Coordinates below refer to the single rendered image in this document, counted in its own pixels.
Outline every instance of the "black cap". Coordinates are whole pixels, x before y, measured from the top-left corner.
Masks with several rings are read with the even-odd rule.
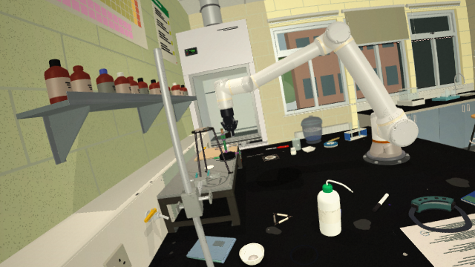
[[[61,67],[61,62],[59,61],[59,59],[51,59],[50,60],[50,67],[53,67],[53,66]]]

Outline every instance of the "black countertop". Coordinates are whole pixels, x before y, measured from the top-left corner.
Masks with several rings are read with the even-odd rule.
[[[461,96],[458,99],[453,99],[453,100],[448,100],[448,101],[432,101],[432,99],[426,99],[425,104],[423,104],[423,105],[418,105],[418,106],[415,106],[415,107],[396,105],[396,107],[402,108],[402,110],[407,113],[407,112],[411,112],[411,111],[418,111],[418,110],[425,109],[425,108],[432,108],[432,107],[436,107],[436,106],[440,106],[440,105],[446,105],[446,104],[466,101],[466,100],[470,100],[470,99],[475,99],[475,96]],[[367,111],[359,111],[358,114],[371,115],[372,112],[373,112],[373,110],[369,109]]]
[[[475,190],[475,153],[417,139],[403,148],[410,154],[408,162],[373,165],[363,160],[372,144],[370,128],[367,132],[367,137],[352,142],[342,140],[343,132],[325,135],[313,152],[299,151],[296,156],[290,155],[290,148],[265,150],[278,145],[292,147],[291,142],[242,151],[243,169],[237,171],[235,188],[241,225],[221,222],[203,226],[207,236],[237,239],[226,262],[214,265],[247,266],[239,250],[259,243],[265,255],[258,266],[433,266],[400,228],[415,225],[408,212],[411,200],[419,197],[451,197],[467,214],[474,213],[475,206],[460,198]],[[340,137],[338,147],[324,148],[323,142],[335,137]],[[308,146],[304,139],[301,144]],[[263,161],[262,156],[272,154],[279,159]],[[470,187],[449,184],[446,180],[452,177],[468,180]],[[318,224],[317,195],[327,179],[341,182],[354,192],[333,184],[342,212],[342,231],[336,237],[321,234]],[[372,212],[386,193],[386,202]],[[212,205],[203,202],[203,218],[229,214],[226,201],[220,200]],[[292,216],[276,226],[282,231],[279,235],[266,232],[274,226],[273,213]],[[177,220],[185,219],[184,214],[182,211]],[[421,223],[428,223],[460,214],[425,211],[416,216]],[[361,219],[371,221],[369,230],[354,226]],[[194,227],[167,234],[151,266],[206,266],[202,260],[186,257],[197,240]]]

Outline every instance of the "green cap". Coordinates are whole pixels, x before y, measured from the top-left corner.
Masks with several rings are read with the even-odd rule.
[[[322,186],[324,193],[332,193],[333,192],[333,186],[332,184],[326,184],[324,183],[324,186]]]

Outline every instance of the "blue cabinet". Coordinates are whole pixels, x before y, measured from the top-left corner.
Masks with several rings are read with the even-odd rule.
[[[472,136],[472,131],[474,130],[475,119],[471,117],[472,114],[475,114],[475,101],[464,104],[462,107],[465,112],[465,145],[464,148],[468,147],[468,142]]]
[[[439,109],[429,111],[419,111],[410,114],[412,119],[419,128],[419,135],[417,138],[440,142],[440,126],[439,126]]]
[[[466,104],[451,105],[439,109],[440,142],[456,148],[465,148]]]

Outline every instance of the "light blue book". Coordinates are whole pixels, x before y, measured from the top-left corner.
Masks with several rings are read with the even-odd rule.
[[[475,205],[475,191],[469,193],[465,197],[461,199],[463,202],[466,202],[468,204]]]
[[[211,258],[215,263],[224,263],[229,256],[232,246],[236,243],[235,238],[230,237],[206,237]],[[198,240],[186,255],[190,259],[205,260],[200,240]]]

